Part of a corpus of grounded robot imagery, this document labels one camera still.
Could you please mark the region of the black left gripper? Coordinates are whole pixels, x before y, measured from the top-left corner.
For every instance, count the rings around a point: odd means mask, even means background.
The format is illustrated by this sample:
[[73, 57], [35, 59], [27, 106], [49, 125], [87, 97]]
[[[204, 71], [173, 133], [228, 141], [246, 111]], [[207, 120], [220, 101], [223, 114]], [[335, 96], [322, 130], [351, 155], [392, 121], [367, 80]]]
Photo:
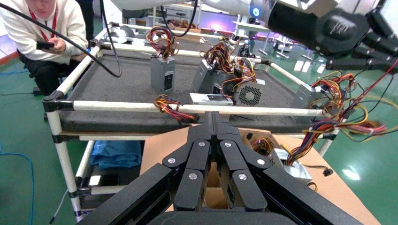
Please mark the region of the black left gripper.
[[[268, 28], [325, 56], [353, 51], [342, 58], [328, 57], [327, 70], [398, 72], [398, 37], [379, 8], [366, 13], [366, 17], [349, 14], [340, 8], [317, 17], [313, 13], [276, 3], [268, 20]], [[359, 45], [365, 35], [366, 44]]]

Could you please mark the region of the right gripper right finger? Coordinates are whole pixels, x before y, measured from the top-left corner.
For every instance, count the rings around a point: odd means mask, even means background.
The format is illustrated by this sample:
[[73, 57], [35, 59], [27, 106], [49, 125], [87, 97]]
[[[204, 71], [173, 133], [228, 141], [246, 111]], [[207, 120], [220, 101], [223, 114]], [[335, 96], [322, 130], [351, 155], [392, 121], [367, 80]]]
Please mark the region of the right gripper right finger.
[[359, 221], [247, 147], [213, 113], [216, 165], [237, 225], [357, 225]]

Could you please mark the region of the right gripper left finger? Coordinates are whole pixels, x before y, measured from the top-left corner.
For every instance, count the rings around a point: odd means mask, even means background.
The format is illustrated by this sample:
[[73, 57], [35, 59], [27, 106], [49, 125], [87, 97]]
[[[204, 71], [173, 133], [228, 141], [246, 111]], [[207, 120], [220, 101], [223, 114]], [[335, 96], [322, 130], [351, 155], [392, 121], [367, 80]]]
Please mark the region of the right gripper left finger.
[[202, 209], [211, 164], [214, 113], [188, 129], [186, 143], [83, 218], [80, 225], [191, 224]]

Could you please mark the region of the person's left hand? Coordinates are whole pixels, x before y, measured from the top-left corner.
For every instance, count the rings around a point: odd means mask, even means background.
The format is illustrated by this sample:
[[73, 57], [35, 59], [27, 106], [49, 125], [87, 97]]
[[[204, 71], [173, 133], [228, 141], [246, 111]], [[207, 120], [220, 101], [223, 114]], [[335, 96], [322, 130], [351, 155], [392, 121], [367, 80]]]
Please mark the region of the person's left hand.
[[63, 54], [65, 52], [66, 44], [63, 39], [54, 37], [49, 39], [48, 42], [54, 44], [54, 46], [48, 50], [50, 53]]

